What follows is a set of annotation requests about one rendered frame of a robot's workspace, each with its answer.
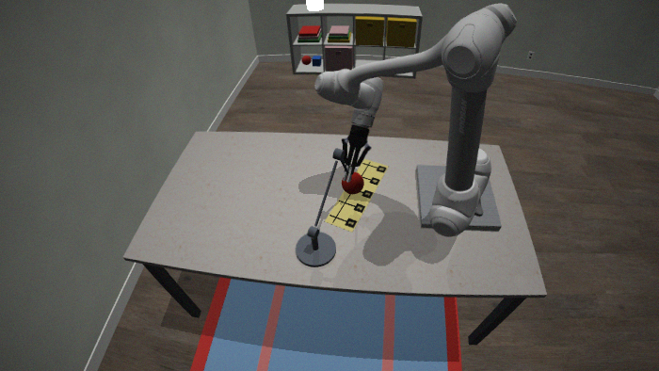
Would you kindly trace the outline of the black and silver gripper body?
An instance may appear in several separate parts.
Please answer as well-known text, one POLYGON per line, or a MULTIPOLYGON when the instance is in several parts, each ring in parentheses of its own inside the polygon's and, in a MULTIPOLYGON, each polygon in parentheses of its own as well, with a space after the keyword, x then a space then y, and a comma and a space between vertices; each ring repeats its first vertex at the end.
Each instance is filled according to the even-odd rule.
POLYGON ((352 124, 351 129, 350 129, 350 134, 347 137, 349 145, 351 143, 351 139, 354 138, 355 141, 354 141, 353 148, 356 148, 357 141, 359 140, 361 142, 359 149, 361 149, 367 142, 368 134, 369 134, 369 129, 352 124), (354 135, 352 135, 352 134, 354 134, 354 135))

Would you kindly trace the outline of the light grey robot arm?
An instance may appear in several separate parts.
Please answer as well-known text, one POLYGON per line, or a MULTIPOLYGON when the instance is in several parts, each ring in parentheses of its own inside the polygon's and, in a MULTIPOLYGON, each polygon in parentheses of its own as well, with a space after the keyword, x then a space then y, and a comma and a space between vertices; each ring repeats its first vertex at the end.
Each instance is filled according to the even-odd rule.
POLYGON ((474 215, 483 215, 480 198, 491 173, 490 158, 479 149, 487 89, 494 79, 502 43, 516 23, 508 5, 489 5, 461 19, 422 53, 320 73, 315 80, 321 97, 355 107, 351 122, 368 129, 381 102, 383 82, 379 77, 443 64, 452 86, 447 161, 429 211, 430 224, 440 235, 461 234, 474 215))

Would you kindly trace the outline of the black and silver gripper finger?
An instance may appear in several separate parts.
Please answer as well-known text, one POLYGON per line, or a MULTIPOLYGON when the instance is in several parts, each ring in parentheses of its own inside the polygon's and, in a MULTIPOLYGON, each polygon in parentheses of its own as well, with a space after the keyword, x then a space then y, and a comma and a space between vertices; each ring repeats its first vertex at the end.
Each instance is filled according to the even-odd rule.
POLYGON ((352 160, 352 164, 350 165, 351 167, 350 167, 350 170, 349 170, 349 174, 347 176, 347 180, 346 180, 347 182, 351 181, 351 177, 352 177, 352 174, 354 173, 355 167, 359 167, 361 165, 362 160, 365 158, 367 152, 372 148, 366 142, 364 150, 362 152, 362 155, 360 156, 360 158, 358 160, 359 153, 360 153, 360 150, 361 150, 361 149, 359 149, 360 143, 361 142, 358 140, 357 145, 356 145, 356 149, 355 149, 355 153, 354 153, 354 157, 353 157, 353 160, 352 160), (357 162, 357 160, 358 160, 358 162, 357 162))
MULTIPOLYGON (((352 156, 353 156, 353 153, 354 153, 354 150, 355 150, 355 148, 353 148, 354 141, 355 141, 355 139, 352 138, 352 139, 351 139, 351 143, 350 143, 350 147, 349 147, 349 153, 348 153, 348 156, 347 156, 347 143, 348 143, 348 139, 347 139, 347 138, 342 138, 343 150, 345 150, 345 157, 344 157, 343 160, 344 160, 344 162, 345 162, 345 164, 346 164, 346 167, 347 167, 348 172, 349 172, 349 169, 350 169, 352 156)), ((347 179, 347 173, 346 173, 346 170, 345 170, 345 175, 344 175, 343 181, 346 181, 346 179, 347 179)))

